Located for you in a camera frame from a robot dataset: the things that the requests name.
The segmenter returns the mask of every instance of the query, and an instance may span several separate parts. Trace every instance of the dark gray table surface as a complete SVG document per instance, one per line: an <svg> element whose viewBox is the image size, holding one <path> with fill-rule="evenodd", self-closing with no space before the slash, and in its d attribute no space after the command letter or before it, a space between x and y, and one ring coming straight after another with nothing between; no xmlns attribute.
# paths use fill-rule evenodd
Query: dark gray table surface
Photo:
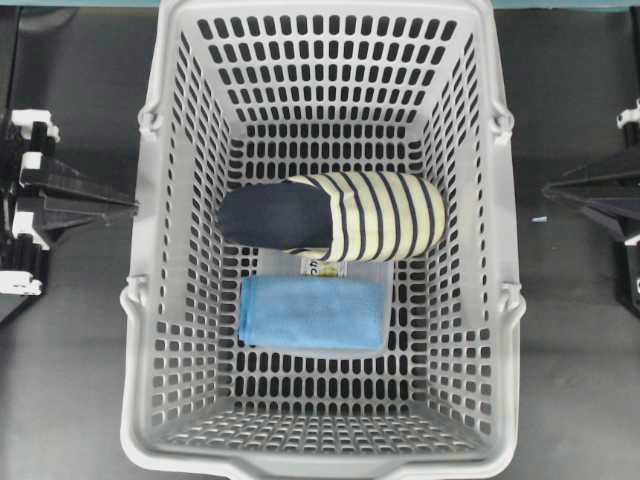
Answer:
<svg viewBox="0 0 640 480"><path fill-rule="evenodd" d="M46 107L59 153L133 189L155 10L27 10L11 104ZM613 296L606 234L546 202L550 178L623 147L638 96L626 13L497 14L518 205L520 438L502 479L636 479L640 321ZM533 217L547 223L532 223ZM130 224L66 237L46 297L0 325L0 478L195 479L143 471L120 448Z"/></svg>

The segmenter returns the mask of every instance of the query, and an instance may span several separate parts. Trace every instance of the white clip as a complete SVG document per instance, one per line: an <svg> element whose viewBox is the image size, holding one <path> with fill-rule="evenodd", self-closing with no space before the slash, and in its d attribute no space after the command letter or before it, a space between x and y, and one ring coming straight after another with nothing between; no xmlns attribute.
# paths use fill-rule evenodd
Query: white clip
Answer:
<svg viewBox="0 0 640 480"><path fill-rule="evenodd" d="M42 282L29 272L4 270L0 272L0 293L37 296L42 294Z"/></svg>
<svg viewBox="0 0 640 480"><path fill-rule="evenodd" d="M132 275L127 277L127 298L144 306L147 303L147 283L146 275Z"/></svg>
<svg viewBox="0 0 640 480"><path fill-rule="evenodd" d="M640 123L640 98L636 100L636 108L625 110L616 117L616 124L619 129L632 122Z"/></svg>
<svg viewBox="0 0 640 480"><path fill-rule="evenodd" d="M22 162L20 163L20 173L23 170L40 170L42 167L42 153L40 152L24 152L22 154Z"/></svg>
<svg viewBox="0 0 640 480"><path fill-rule="evenodd" d="M155 140L158 137L158 130L162 126L162 116L143 109L138 114L138 124L140 134L145 140Z"/></svg>
<svg viewBox="0 0 640 480"><path fill-rule="evenodd" d="M520 290L522 290L522 285L519 283L503 283L502 292L498 299L498 311L509 312L519 308L524 302Z"/></svg>
<svg viewBox="0 0 640 480"><path fill-rule="evenodd" d="M495 142L499 145L506 145L511 140L515 119L513 114L502 104L494 105L495 114L491 121L491 131L495 137Z"/></svg>
<svg viewBox="0 0 640 480"><path fill-rule="evenodd" d="M51 247L47 241L33 228L33 217L33 212L21 211L16 208L13 215L11 233L13 233L15 238L18 238L18 235L31 235L33 243L40 245L42 250L50 250Z"/></svg>
<svg viewBox="0 0 640 480"><path fill-rule="evenodd" d="M25 140L31 140L33 124L42 122L47 124L47 136L53 137L56 143L60 142L60 129L51 121L51 112L48 110L13 110L11 123L20 128L20 135Z"/></svg>

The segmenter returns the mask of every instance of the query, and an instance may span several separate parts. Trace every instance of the blue microfiber towel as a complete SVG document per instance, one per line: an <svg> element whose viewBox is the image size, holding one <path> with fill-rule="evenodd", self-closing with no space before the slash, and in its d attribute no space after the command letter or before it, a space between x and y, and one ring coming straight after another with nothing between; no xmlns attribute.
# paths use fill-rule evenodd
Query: blue microfiber towel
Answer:
<svg viewBox="0 0 640 480"><path fill-rule="evenodd" d="M382 347L382 285L326 277L242 279L238 337L291 349Z"/></svg>

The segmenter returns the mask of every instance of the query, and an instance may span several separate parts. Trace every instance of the gray plastic basket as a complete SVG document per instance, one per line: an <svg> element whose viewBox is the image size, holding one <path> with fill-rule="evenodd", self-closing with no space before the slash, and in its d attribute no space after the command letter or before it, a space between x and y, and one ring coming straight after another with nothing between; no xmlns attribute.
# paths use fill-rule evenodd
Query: gray plastic basket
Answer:
<svg viewBox="0 0 640 480"><path fill-rule="evenodd" d="M480 0L163 2L142 133L121 440L150 469L232 478L491 476L516 444L510 153ZM333 170L421 175L448 225L394 265L375 356L236 337L257 249L214 212L242 185Z"/></svg>

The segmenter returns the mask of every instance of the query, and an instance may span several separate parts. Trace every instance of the black clamp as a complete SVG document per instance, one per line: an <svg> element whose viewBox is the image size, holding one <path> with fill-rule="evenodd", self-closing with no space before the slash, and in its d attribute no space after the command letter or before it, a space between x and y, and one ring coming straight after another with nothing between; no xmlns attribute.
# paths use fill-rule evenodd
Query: black clamp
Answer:
<svg viewBox="0 0 640 480"><path fill-rule="evenodd" d="M543 193L606 228L616 242L618 301L640 317L640 136L637 123L623 120L618 117L626 150L565 173Z"/></svg>
<svg viewBox="0 0 640 480"><path fill-rule="evenodd" d="M64 231L137 212L130 195L56 158L59 140L44 110L0 121L0 321L44 292L49 253Z"/></svg>

